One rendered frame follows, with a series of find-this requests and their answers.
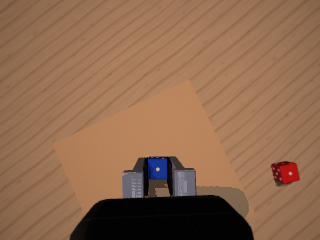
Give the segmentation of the red die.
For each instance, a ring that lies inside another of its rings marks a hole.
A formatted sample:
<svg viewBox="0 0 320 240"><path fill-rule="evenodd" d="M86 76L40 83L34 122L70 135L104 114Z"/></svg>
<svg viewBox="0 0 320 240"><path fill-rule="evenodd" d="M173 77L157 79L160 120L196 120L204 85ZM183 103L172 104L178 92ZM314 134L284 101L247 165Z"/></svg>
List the red die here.
<svg viewBox="0 0 320 240"><path fill-rule="evenodd" d="M283 161L271 164L271 167L274 180L278 182L286 184L300 180L296 163Z"/></svg>

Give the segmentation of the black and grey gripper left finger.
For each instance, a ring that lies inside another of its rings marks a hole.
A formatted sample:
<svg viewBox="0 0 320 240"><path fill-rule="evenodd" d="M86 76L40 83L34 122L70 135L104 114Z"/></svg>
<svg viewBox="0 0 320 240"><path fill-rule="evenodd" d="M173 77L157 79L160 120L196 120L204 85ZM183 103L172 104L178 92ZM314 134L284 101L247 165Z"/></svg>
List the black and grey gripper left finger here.
<svg viewBox="0 0 320 240"><path fill-rule="evenodd" d="M122 173L123 198L144 198L148 196L148 188L148 157L140 157L132 170Z"/></svg>

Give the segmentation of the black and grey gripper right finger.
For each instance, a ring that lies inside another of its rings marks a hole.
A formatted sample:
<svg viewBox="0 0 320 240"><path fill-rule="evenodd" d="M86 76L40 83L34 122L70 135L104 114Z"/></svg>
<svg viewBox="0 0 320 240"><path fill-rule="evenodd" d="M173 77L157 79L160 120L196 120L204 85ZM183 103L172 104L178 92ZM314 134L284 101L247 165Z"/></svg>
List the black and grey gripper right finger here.
<svg viewBox="0 0 320 240"><path fill-rule="evenodd" d="M184 168L176 156L166 158L170 195L196 196L196 171L193 168Z"/></svg>

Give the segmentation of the blue die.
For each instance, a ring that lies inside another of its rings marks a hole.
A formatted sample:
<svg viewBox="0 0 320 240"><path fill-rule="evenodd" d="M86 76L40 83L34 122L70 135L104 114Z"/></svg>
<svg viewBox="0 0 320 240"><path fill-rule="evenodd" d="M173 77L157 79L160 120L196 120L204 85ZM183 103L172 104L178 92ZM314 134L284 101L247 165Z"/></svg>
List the blue die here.
<svg viewBox="0 0 320 240"><path fill-rule="evenodd" d="M168 179L166 157L148 157L148 179Z"/></svg>

